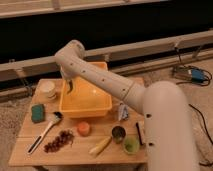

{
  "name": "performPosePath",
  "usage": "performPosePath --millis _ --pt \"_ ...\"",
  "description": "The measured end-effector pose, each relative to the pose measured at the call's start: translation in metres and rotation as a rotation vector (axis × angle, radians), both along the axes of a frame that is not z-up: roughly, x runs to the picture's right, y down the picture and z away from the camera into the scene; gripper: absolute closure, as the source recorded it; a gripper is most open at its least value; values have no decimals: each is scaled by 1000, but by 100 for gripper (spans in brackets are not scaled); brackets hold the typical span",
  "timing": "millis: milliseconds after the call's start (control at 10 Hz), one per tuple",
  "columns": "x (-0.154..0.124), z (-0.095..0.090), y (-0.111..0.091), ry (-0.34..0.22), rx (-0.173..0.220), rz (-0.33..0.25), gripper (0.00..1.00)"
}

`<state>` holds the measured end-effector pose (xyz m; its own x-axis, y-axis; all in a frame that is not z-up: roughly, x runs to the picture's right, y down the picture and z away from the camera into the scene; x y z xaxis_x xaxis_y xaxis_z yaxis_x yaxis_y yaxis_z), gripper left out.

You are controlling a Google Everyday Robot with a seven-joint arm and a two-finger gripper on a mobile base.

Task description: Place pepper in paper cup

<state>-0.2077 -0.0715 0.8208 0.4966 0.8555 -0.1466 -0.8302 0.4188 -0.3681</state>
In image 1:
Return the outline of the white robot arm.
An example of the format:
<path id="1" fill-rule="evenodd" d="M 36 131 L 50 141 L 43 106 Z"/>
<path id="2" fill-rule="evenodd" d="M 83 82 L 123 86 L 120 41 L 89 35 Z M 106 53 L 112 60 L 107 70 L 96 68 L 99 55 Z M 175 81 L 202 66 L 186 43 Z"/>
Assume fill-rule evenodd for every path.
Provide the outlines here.
<path id="1" fill-rule="evenodd" d="M 144 116 L 149 171 L 200 171 L 190 107 L 184 92 L 169 81 L 147 87 L 84 60 L 72 40 L 54 55 L 65 80 L 80 76 Z"/>

